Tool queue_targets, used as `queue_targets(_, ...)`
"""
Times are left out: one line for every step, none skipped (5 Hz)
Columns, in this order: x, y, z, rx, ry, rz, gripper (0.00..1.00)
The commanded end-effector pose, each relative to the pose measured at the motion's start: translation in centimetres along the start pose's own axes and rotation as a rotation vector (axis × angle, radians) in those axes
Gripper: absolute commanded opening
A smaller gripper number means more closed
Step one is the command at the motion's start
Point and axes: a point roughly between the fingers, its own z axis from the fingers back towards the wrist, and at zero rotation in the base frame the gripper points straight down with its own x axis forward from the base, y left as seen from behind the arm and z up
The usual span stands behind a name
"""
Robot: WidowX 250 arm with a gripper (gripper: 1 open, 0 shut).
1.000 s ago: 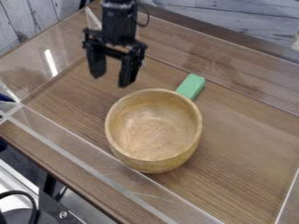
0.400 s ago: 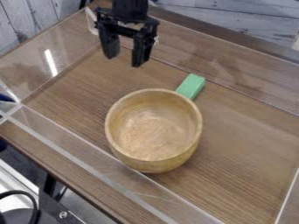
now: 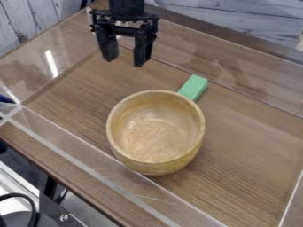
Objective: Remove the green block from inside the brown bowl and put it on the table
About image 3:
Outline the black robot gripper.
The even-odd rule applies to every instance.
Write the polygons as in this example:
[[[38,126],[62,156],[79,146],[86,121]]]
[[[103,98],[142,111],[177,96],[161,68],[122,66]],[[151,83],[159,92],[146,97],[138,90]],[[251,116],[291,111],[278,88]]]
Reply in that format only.
[[[90,10],[90,28],[97,35],[102,56],[109,62],[119,57],[117,35],[135,36],[134,65],[142,67],[153,57],[161,16],[146,12],[145,0],[109,1],[107,10]]]

